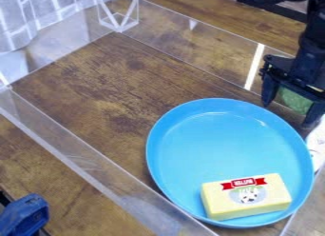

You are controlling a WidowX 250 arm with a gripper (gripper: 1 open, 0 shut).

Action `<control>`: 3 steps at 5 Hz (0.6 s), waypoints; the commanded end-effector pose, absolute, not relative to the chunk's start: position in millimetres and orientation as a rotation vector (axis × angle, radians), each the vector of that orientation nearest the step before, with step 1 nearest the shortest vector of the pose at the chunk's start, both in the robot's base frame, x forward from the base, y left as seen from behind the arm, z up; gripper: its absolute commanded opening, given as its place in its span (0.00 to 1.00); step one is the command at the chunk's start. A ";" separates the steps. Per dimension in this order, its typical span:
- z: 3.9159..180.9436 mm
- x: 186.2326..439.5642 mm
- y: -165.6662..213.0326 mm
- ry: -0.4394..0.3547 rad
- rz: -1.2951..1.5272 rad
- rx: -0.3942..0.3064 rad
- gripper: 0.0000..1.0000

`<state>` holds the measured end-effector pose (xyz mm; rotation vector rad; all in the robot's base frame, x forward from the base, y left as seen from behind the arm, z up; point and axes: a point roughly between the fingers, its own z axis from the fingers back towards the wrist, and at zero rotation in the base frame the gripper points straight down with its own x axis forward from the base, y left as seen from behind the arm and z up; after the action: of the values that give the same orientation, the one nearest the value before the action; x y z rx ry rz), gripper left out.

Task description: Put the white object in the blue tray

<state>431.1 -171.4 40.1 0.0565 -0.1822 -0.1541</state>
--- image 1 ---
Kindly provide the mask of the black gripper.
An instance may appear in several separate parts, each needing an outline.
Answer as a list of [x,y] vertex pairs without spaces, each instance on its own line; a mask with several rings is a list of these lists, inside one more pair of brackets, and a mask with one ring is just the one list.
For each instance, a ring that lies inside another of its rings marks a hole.
[[263,80],[262,102],[270,106],[279,87],[286,87],[311,101],[303,105],[306,119],[303,128],[314,128],[325,114],[325,94],[315,88],[325,89],[325,48],[307,37],[300,38],[300,48],[295,58],[267,54],[260,69]]

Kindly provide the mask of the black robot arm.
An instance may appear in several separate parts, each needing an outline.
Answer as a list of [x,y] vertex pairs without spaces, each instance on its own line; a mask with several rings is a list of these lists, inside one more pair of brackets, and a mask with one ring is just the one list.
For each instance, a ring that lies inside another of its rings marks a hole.
[[299,40],[299,51],[294,58],[264,56],[260,70],[262,102],[268,107],[280,87],[290,89],[312,101],[304,128],[312,128],[325,114],[325,0],[308,0],[308,23]]

